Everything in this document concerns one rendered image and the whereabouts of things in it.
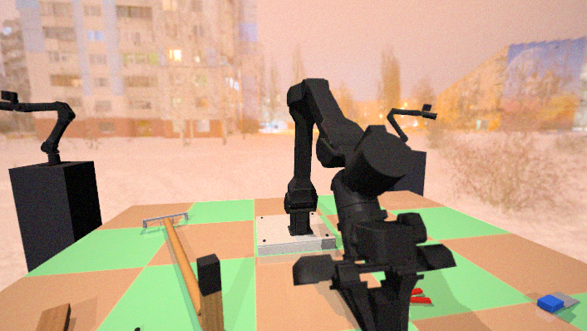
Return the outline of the red-handled pliers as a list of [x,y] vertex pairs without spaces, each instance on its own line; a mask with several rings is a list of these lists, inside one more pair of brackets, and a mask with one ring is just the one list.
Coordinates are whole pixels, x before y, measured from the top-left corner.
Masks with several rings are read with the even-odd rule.
[[[422,293],[423,293],[423,290],[421,290],[420,288],[412,290],[412,295],[422,294]],[[431,304],[432,301],[430,300],[430,298],[411,297],[410,303]]]

